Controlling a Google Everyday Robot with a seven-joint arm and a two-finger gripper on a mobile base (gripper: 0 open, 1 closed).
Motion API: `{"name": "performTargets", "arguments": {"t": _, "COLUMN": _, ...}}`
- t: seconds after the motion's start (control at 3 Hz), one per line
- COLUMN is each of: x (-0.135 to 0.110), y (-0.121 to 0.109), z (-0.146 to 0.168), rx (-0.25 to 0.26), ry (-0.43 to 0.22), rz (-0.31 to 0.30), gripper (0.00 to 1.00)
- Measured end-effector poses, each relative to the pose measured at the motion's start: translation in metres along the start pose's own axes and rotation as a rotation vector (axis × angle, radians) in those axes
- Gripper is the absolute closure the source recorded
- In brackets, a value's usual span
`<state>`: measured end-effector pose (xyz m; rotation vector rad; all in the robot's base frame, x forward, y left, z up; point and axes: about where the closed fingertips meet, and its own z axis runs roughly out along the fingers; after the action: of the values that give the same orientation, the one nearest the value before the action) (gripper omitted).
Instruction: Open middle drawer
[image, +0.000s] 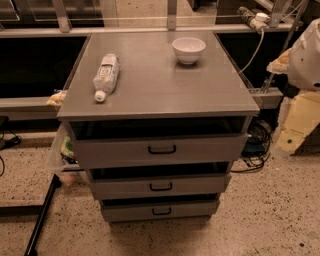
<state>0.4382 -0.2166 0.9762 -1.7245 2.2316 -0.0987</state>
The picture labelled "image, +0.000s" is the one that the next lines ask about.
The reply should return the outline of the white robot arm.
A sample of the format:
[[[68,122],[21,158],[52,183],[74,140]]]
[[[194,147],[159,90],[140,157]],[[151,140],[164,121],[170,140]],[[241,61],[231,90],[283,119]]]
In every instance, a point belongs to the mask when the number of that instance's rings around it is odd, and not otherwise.
[[[280,105],[273,152],[289,156],[320,124],[320,18],[313,20],[291,48],[270,62],[267,70],[286,74],[299,92]]]

